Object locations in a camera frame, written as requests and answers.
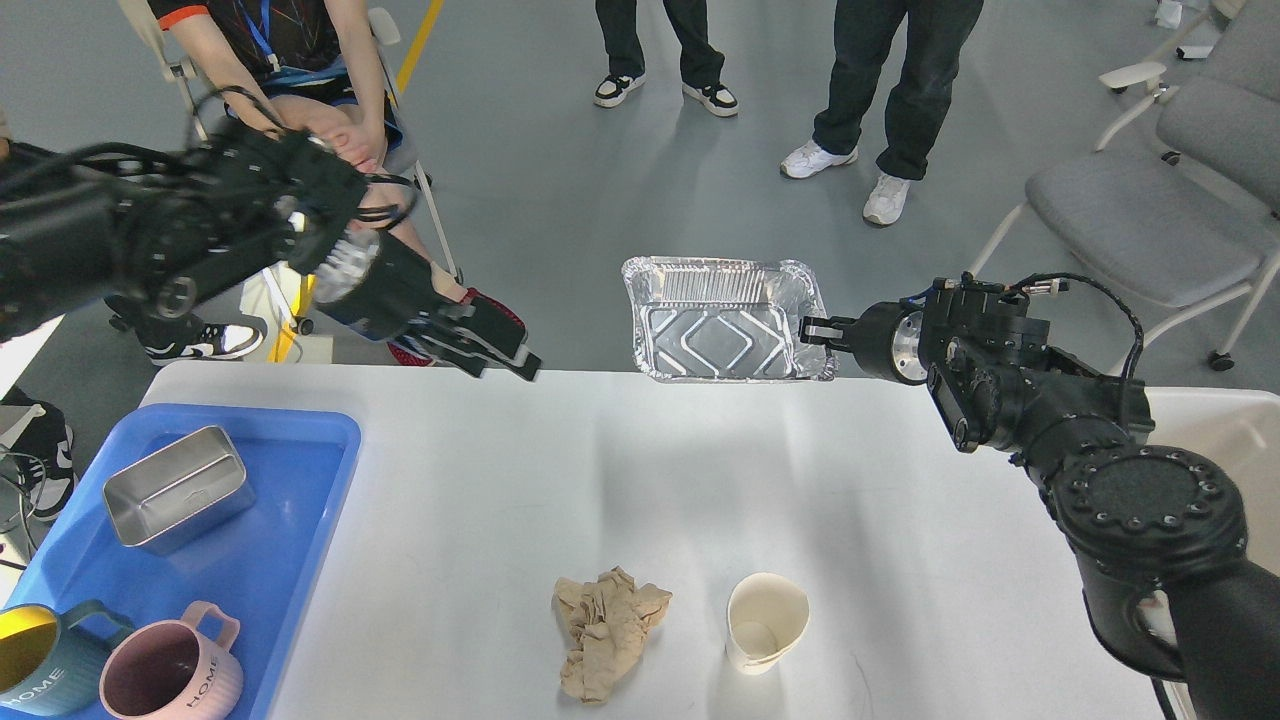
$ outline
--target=brown paper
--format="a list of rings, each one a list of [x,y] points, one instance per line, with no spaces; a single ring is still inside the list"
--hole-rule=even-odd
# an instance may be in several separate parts
[[[573,643],[561,667],[561,688],[582,702],[600,703],[640,661],[671,593],[653,583],[636,589],[635,578],[614,568],[594,583],[556,580],[556,601]]]

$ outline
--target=hand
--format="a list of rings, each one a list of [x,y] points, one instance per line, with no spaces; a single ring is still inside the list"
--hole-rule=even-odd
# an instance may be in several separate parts
[[[381,159],[376,155],[379,152],[378,145],[385,145],[387,141],[375,143],[365,128],[357,124],[312,126],[308,129],[328,142],[339,158],[361,173],[371,173],[381,165]]]

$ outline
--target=aluminum foil tray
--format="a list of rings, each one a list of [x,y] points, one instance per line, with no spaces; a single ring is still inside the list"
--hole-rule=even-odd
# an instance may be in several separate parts
[[[632,258],[636,366],[660,382],[829,380],[836,359],[800,342],[805,315],[826,318],[803,263],[717,258]]]

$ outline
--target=paper cup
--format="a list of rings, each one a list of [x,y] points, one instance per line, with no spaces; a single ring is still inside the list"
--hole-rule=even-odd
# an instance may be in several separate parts
[[[782,575],[746,577],[728,597],[728,641],[733,669],[759,675],[773,667],[804,635],[809,596]]]

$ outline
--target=stainless steel container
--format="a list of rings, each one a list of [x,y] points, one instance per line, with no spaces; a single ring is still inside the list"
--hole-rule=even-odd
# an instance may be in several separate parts
[[[227,432],[209,425],[108,478],[102,500],[124,546],[168,555],[255,498]]]

